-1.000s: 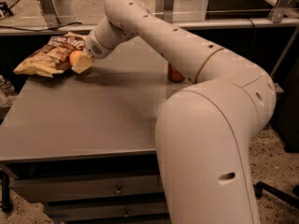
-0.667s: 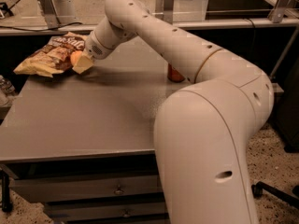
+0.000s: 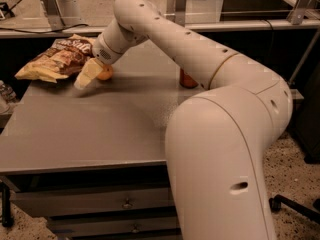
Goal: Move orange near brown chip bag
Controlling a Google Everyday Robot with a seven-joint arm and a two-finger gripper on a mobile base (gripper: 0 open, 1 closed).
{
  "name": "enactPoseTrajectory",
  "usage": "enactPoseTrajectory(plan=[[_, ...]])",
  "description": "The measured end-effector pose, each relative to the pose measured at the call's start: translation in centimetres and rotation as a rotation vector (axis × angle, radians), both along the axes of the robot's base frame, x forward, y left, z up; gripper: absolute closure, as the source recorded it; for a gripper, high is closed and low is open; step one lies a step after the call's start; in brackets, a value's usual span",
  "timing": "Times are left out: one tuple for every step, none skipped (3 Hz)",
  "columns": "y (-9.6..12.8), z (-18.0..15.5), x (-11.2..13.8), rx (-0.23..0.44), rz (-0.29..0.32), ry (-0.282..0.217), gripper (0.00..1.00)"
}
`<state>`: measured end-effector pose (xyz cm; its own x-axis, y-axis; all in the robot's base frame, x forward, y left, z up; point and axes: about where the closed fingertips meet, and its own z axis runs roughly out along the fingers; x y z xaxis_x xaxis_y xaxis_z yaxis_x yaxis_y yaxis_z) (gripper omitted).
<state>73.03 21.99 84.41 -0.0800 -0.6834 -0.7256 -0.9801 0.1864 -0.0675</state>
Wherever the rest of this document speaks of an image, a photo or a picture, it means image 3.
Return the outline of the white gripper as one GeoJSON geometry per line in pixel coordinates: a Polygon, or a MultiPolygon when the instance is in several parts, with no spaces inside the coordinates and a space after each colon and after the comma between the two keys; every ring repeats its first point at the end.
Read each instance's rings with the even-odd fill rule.
{"type": "Polygon", "coordinates": [[[102,35],[95,39],[92,54],[95,58],[90,58],[84,64],[74,82],[74,87],[79,90],[86,88],[103,71],[103,63],[112,65],[121,57],[120,53],[113,51],[107,45],[102,35]]]}

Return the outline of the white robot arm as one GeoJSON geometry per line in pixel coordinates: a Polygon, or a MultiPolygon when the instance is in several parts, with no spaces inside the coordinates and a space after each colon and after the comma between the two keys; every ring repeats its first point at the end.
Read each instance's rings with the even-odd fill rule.
{"type": "Polygon", "coordinates": [[[263,154],[289,124],[293,101],[274,71],[161,16],[147,0],[115,0],[75,87],[150,40],[203,92],[169,119],[165,155],[183,240],[277,240],[263,154]]]}

